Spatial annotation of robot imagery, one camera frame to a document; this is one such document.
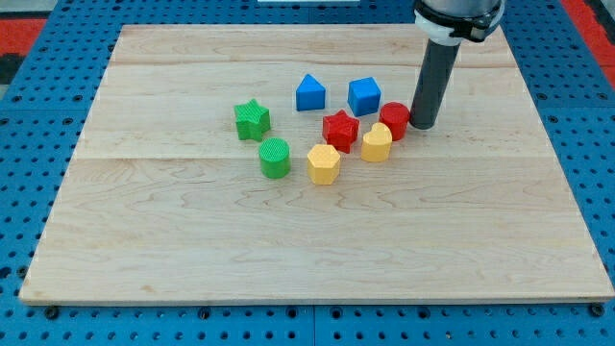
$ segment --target blue cube block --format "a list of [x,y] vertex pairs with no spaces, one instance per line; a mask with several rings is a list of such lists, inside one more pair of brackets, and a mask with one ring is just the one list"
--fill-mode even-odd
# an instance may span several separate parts
[[313,111],[325,108],[325,87],[307,74],[297,87],[297,111]]
[[381,89],[374,78],[363,78],[348,84],[348,105],[355,116],[377,112],[380,104]]

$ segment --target wooden table surface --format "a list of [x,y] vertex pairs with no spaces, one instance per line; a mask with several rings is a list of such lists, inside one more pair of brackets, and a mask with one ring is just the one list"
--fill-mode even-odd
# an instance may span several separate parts
[[[125,26],[20,291],[32,305],[603,301],[612,285],[501,31],[466,44],[436,126],[391,158],[306,155],[348,82],[411,102],[413,25]],[[325,111],[294,111],[311,73]],[[233,105],[256,98],[290,144],[264,178]]]

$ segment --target yellow block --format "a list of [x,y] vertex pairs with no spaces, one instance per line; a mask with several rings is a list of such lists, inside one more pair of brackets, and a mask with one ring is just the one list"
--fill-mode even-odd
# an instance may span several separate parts
[[388,127],[382,123],[372,126],[372,131],[363,135],[361,144],[361,158],[368,162],[381,162],[388,159],[391,151],[393,135]]
[[340,156],[329,144],[316,144],[307,153],[307,174],[316,185],[331,185],[339,175]]

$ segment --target green star block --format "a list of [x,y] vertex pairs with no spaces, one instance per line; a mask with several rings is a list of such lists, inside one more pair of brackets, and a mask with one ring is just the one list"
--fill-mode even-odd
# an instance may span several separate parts
[[269,110],[252,99],[247,104],[234,106],[234,123],[240,140],[262,141],[262,134],[271,130]]
[[290,148],[281,138],[267,138],[258,148],[260,171],[269,179],[279,179],[290,171]]

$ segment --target toy block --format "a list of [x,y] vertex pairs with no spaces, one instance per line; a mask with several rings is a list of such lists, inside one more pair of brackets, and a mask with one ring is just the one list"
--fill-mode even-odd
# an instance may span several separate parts
[[247,104],[234,106],[234,124],[240,140],[262,141],[262,134],[271,130],[269,110],[252,99]]
[[339,175],[340,155],[329,144],[316,144],[307,153],[307,174],[316,185],[331,185]]
[[314,77],[307,74],[295,91],[297,111],[313,111],[325,108],[326,90]]
[[323,117],[323,138],[335,149],[350,154],[350,146],[357,140],[358,119],[341,110]]
[[258,148],[260,171],[269,179],[279,179],[290,171],[290,149],[281,138],[267,138]]
[[382,106],[379,121],[391,130],[393,141],[400,140],[406,135],[410,111],[399,102],[389,102]]
[[372,131],[363,135],[361,144],[361,158],[368,162],[381,162],[388,159],[391,151],[393,135],[391,131],[382,123],[372,126]]
[[363,78],[348,84],[348,105],[355,116],[377,112],[380,104],[381,89],[374,78]]

